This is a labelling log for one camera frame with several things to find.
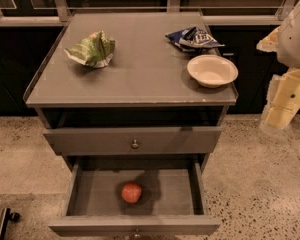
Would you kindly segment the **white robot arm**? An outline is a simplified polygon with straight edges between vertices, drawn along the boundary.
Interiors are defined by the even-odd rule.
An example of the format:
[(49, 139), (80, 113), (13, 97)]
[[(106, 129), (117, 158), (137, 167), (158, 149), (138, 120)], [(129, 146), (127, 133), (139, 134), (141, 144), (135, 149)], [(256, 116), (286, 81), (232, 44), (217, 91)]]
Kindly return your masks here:
[(256, 48), (275, 52), (277, 60), (288, 67), (286, 73), (274, 75), (269, 83), (260, 124), (266, 132), (283, 130), (300, 109), (300, 0), (282, 24), (260, 40)]

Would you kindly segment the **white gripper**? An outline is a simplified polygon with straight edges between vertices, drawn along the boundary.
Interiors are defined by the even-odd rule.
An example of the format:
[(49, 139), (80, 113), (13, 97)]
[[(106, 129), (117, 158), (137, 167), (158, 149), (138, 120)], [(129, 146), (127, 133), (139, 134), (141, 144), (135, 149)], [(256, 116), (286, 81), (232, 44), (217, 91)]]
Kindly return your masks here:
[[(258, 42), (256, 49), (276, 52), (279, 27)], [(285, 129), (300, 109), (300, 69), (290, 68), (282, 76), (274, 75), (269, 83), (267, 103), (261, 114), (263, 131)]]

